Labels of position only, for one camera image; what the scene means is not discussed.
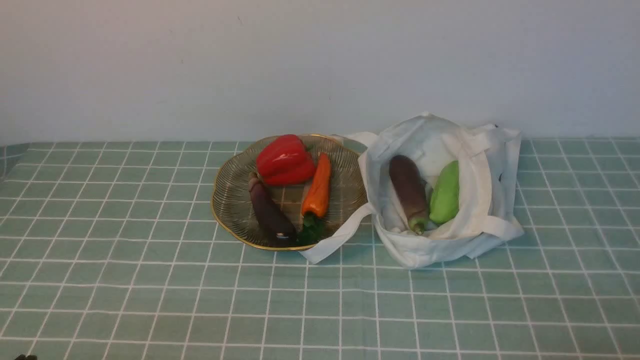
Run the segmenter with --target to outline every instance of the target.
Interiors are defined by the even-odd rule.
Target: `purple eggplant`
[[[396,155],[389,163],[389,177],[404,210],[409,228],[422,235],[429,222],[429,203],[418,166],[404,155]]]
[[[273,202],[269,189],[255,172],[249,175],[249,194],[260,228],[272,239],[296,241],[296,228]]]

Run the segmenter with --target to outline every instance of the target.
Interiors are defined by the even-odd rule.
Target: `white tote bag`
[[[349,240],[368,214],[389,254],[405,268],[464,255],[474,258],[523,234],[513,216],[519,131],[491,124],[466,129],[425,113],[378,136],[358,133],[347,138],[368,146],[358,162],[369,202],[332,237],[301,252],[311,263],[320,262]],[[458,160],[460,210],[454,219],[422,236],[408,230],[388,175],[388,163],[396,154],[411,158],[432,185],[446,164]]]

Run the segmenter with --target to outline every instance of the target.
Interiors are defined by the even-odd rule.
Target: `carrot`
[[[323,218],[329,208],[329,180],[331,179],[331,161],[329,155],[321,152],[311,187],[302,202],[302,215],[313,213]]]

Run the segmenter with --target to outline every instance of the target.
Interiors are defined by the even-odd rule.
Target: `red bell pepper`
[[[311,179],[316,165],[302,140],[282,135],[262,150],[256,160],[262,181],[271,186],[300,184]]]

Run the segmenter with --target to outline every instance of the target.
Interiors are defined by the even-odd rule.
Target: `plate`
[[[331,236],[354,211],[367,202],[358,166],[359,154],[328,136],[299,137],[310,149],[309,153],[315,162],[320,152],[327,153],[331,161],[329,210],[323,219],[326,226],[325,234],[319,239],[322,240]],[[298,243],[268,238],[258,226],[253,212],[248,191],[249,173],[257,172],[255,160],[258,154],[276,138],[278,137],[271,136],[259,140],[222,165],[214,182],[211,209],[220,226],[252,247],[273,251],[307,250],[317,242]],[[309,184],[310,181],[307,184],[269,187],[271,197],[298,231],[302,228],[301,204]]]

